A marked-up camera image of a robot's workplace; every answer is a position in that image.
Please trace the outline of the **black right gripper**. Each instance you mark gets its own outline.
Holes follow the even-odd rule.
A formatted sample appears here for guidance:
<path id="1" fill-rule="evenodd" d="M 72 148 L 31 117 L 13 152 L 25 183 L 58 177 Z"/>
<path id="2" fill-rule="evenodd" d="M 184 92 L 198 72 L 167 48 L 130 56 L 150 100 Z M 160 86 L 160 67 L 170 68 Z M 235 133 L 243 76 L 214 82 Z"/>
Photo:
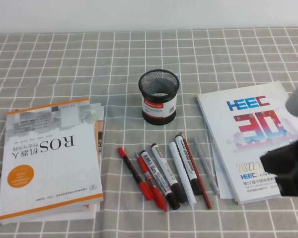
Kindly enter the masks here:
<path id="1" fill-rule="evenodd" d="M 281 196 L 298 197 L 298 140 L 260 157 L 264 171 L 276 175 Z"/>

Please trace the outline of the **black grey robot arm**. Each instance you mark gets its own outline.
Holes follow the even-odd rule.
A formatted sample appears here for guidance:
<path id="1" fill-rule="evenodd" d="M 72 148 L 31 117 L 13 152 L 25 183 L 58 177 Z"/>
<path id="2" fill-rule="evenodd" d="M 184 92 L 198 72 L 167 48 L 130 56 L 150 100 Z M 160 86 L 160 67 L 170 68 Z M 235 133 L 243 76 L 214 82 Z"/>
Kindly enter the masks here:
<path id="1" fill-rule="evenodd" d="M 286 101 L 287 111 L 298 117 L 298 88 Z M 298 197 L 298 140 L 260 157 L 264 171 L 276 175 L 281 196 Z"/>

